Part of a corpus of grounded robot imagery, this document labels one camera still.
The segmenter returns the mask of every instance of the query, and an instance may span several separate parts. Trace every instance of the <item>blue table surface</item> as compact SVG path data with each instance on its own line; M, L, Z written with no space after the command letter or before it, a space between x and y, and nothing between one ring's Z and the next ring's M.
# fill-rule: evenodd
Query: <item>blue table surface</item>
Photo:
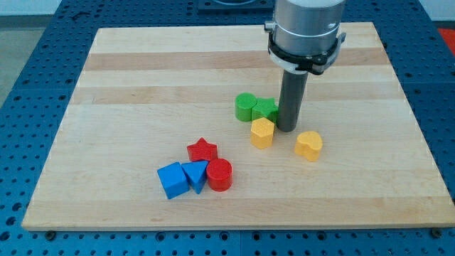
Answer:
M259 9L198 13L198 4L62 1L0 110L0 255L455 255L455 228L57 232L53 240L24 230L26 207L98 28L262 24L272 17ZM417 0L348 0L343 21L375 24L454 198L453 55Z

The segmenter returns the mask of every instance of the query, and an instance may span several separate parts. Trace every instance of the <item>toy block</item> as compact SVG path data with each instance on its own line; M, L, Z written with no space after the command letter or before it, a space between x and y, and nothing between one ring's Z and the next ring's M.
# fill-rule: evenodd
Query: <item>toy block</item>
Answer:
M207 181L207 168L208 161L195 161L191 163L182 164L182 169L185 172L186 178L193 187L194 191L199 194Z
M265 149L272 145L275 124L265 117L251 123L251 144L258 149Z
M317 161L322 149L322 138L317 132L302 132L298 135L294 152L308 161Z
M215 144L207 143L204 138L186 147L190 161L212 161L218 158L218 150Z
M158 169L158 177L168 199L190 190L186 176L179 162Z
M274 98L263 99L258 97L256 105L251 110L251 120L265 117L275 123L278 116L278 107Z
M217 192L228 190L232 185L232 166L226 159L215 159L207 165L208 186Z
M242 122L251 121L251 111L256 102L257 98L253 94L240 93L235 98L235 117Z

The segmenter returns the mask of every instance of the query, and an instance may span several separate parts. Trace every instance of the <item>blue cube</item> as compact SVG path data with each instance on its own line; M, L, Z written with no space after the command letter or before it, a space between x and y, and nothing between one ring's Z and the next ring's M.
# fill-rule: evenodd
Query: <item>blue cube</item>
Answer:
M207 181L207 174L205 172L207 165L208 161L194 161L182 164L186 178L197 194L202 191L205 181Z
M163 185L168 199L174 198L190 190L188 181L186 180L186 176L179 162L158 169L158 177L161 180L161 185Z

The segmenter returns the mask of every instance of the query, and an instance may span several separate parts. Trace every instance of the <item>yellow hexagon block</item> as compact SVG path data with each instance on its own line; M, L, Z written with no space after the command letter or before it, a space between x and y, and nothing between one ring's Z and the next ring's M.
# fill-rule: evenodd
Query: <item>yellow hexagon block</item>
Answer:
M322 149L322 138L317 132L302 132L298 135L294 152L308 161L317 161Z
M251 123L251 144L258 149L272 145L275 124L267 118L259 118Z

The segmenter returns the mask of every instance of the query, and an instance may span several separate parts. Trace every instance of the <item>red star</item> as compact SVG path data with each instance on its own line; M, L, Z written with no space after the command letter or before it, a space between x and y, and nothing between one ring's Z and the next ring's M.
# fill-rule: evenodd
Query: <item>red star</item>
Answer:
M187 146L188 156L190 161L212 161L218 158L218 151L215 144L207 143L204 138L200 138L198 142Z

